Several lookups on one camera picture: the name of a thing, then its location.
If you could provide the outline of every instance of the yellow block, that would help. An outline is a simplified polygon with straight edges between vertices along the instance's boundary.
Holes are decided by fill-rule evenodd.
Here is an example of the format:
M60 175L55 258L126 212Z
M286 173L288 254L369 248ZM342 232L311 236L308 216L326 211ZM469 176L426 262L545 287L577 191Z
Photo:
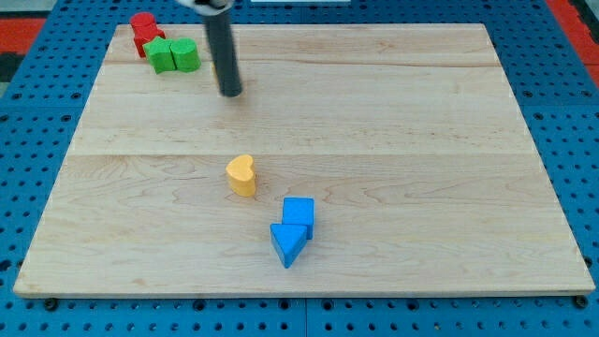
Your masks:
M256 171L254 158L249 154L242 154L231 160L226 166L228 185L242 197L251 197L256 193Z

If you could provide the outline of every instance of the blue triangular prism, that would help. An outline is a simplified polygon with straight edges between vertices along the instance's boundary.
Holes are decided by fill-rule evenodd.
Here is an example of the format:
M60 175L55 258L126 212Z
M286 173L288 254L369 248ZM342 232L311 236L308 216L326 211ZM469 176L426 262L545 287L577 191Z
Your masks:
M308 229L302 225L270 225L270 240L285 268L291 267L306 245Z

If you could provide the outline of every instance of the wood grain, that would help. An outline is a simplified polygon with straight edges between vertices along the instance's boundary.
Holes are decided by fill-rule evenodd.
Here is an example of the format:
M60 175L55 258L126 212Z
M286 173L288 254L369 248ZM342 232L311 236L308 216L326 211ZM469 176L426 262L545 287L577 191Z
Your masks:
M482 25L237 26L245 91L118 27L23 263L32 298L583 294L593 281ZM238 154L257 193L227 186ZM284 196L314 240L285 270Z

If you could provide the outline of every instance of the blue block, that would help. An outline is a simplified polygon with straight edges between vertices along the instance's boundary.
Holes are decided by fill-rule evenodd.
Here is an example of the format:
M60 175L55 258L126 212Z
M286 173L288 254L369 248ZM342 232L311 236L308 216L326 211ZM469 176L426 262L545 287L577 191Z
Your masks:
M314 199L293 198L283 199L284 225L304 225L308 229L308 240L314 237Z
M293 261L306 245L306 226L302 225L270 225L270 240L285 268L291 267Z

